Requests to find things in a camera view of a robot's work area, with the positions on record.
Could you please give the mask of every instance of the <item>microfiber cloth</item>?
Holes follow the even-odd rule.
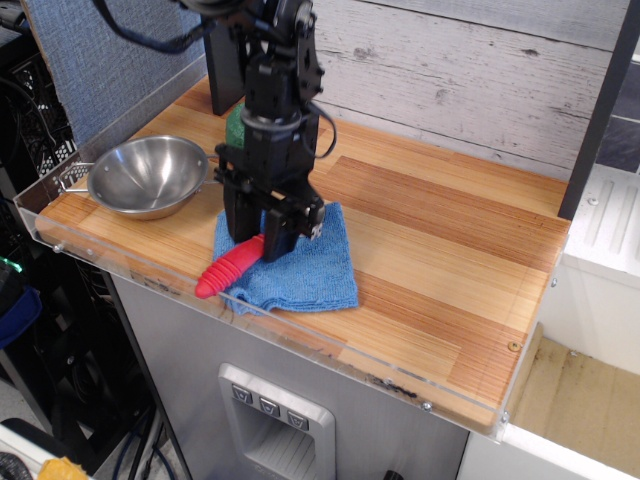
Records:
[[[266,263],[259,260],[225,293],[250,305],[271,310],[321,312],[358,306],[349,240],[339,203],[327,205],[320,238],[298,239],[293,252]],[[235,247],[227,217],[218,216],[214,259]],[[236,313],[257,313],[238,302],[229,302]]]

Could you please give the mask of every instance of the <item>wooden plank wall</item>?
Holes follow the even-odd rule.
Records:
[[[317,0],[329,113],[567,180],[628,0]]]

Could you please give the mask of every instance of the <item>wooden tabletop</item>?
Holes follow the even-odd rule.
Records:
[[[225,121],[210,110],[205,79],[137,136],[178,135],[212,153]],[[354,124],[338,129],[336,149],[316,162],[311,182],[343,206],[360,307],[276,311],[284,322],[246,316],[245,326],[286,336],[392,394],[490,432],[568,232],[556,216],[566,184]],[[322,126],[319,151],[331,135]],[[220,187],[210,185],[162,220],[126,219],[77,194],[42,215],[69,227],[51,235],[76,232],[71,243],[98,240],[195,281],[211,262],[222,208]],[[127,268],[134,279],[143,269]],[[219,300],[190,301],[206,310]]]

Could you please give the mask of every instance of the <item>black robotic arm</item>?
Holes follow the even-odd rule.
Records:
[[[318,158],[319,117],[329,117],[312,102],[322,92],[324,74],[316,57],[312,2],[181,0],[204,20],[188,34],[164,43],[119,27],[105,0],[93,2],[118,35],[166,53],[186,50],[216,25],[229,28],[238,44],[245,82],[244,147],[216,147],[216,178],[224,185],[229,233],[235,242],[257,235],[264,212],[263,259],[268,262],[291,252],[300,235],[319,236],[324,202],[308,177]],[[331,124],[334,141],[323,156],[335,145]]]

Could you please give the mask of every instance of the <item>red rubber grip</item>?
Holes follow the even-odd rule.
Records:
[[[256,235],[229,250],[207,268],[196,285],[196,297],[208,298],[229,288],[264,253],[264,235]]]

